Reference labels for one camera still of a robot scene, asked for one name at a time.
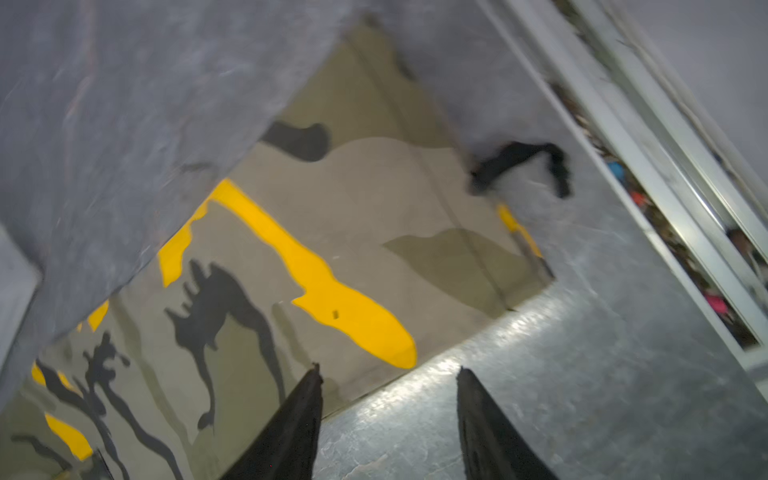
yellow paint stripe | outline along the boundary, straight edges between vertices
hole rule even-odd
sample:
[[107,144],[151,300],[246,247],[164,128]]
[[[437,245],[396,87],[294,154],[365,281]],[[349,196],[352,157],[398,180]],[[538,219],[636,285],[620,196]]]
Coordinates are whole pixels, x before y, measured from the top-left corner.
[[[77,393],[79,396],[82,396],[82,394],[80,393],[80,390],[76,389],[74,385],[72,385],[69,382],[69,379],[64,373],[57,372],[57,374],[58,374],[58,379],[61,381],[61,384],[63,386],[67,387],[67,389],[70,389],[72,392]],[[45,376],[43,375],[42,370],[40,370],[40,367],[36,362],[32,364],[32,379],[35,380],[40,385],[45,386]]]
[[32,379],[40,385],[45,386],[45,377],[43,376],[43,372],[40,370],[40,367],[37,363],[32,364]]
[[509,211],[506,205],[498,204],[496,206],[496,211],[498,212],[499,218],[502,219],[502,222],[504,222],[504,225],[507,226],[510,232],[515,233],[519,231],[523,238],[525,238],[525,241],[528,243],[528,246],[531,248],[531,251],[534,253],[534,255],[539,258],[544,258],[544,255],[541,254],[541,250],[538,249],[538,245],[536,245],[536,242],[533,241],[533,237],[531,237],[525,227],[519,224],[518,221],[512,216],[512,212]]
[[88,325],[91,326],[91,330],[95,332],[98,326],[101,325],[101,322],[104,320],[104,315],[107,314],[107,310],[109,310],[109,300],[102,303],[88,316]]
[[72,455],[78,457],[81,461],[93,455],[94,451],[85,435],[80,433],[75,427],[62,422],[47,412],[45,413],[45,421],[53,433],[58,435],[67,444],[67,447],[72,451]]
[[205,217],[208,213],[208,199],[206,199],[192,218],[187,220],[181,230],[173,235],[168,243],[157,252],[157,260],[160,262],[160,273],[163,276],[163,286],[169,286],[179,280],[183,268],[184,251],[192,243],[192,222]]
[[304,289],[294,305],[385,362],[403,369],[416,365],[416,345],[395,316],[339,282],[325,260],[293,238],[231,180],[222,181],[210,199],[237,215],[280,255],[288,273]]

dark fabric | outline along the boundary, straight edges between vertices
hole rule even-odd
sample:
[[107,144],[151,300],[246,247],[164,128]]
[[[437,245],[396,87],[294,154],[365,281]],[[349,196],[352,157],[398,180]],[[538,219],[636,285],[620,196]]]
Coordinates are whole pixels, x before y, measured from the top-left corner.
[[458,434],[468,480],[557,480],[469,369],[458,383]]
[[570,173],[565,166],[565,153],[555,144],[523,144],[512,142],[502,148],[498,154],[484,161],[472,172],[470,190],[474,194],[482,194],[491,187],[494,181],[510,168],[527,161],[540,152],[549,154],[549,171],[554,177],[554,191],[560,198],[571,195],[568,183]]
[[311,480],[323,415],[315,364],[223,480]]

wall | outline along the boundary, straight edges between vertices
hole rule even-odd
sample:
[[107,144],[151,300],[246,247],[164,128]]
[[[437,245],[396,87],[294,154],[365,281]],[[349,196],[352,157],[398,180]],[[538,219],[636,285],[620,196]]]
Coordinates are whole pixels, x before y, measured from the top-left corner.
[[[734,169],[768,207],[768,3],[754,0],[607,0],[643,48],[684,85],[686,101]],[[719,139],[720,129],[725,138]]]

olive green paint patch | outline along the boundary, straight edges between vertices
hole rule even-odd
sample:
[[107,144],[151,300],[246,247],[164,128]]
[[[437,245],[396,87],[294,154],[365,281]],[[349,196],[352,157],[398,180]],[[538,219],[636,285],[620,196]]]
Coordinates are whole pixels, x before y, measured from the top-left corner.
[[[384,243],[418,275],[432,285],[489,318],[500,317],[507,309],[507,298],[522,301],[531,294],[528,288],[531,267],[525,257],[514,255],[481,234],[460,228],[443,230],[434,237],[404,235]],[[493,269],[483,272],[478,261]],[[519,285],[520,294],[504,294],[488,278],[503,279],[505,285]],[[541,287],[534,286],[535,291]]]

camouflage painted wall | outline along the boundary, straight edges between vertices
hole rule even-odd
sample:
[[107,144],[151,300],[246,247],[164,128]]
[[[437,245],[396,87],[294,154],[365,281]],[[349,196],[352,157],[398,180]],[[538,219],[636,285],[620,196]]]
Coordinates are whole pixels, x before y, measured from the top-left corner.
[[544,283],[465,180],[360,25],[157,259],[39,356],[0,415],[0,478],[94,451],[124,480],[218,478],[311,362],[332,412],[478,332]]

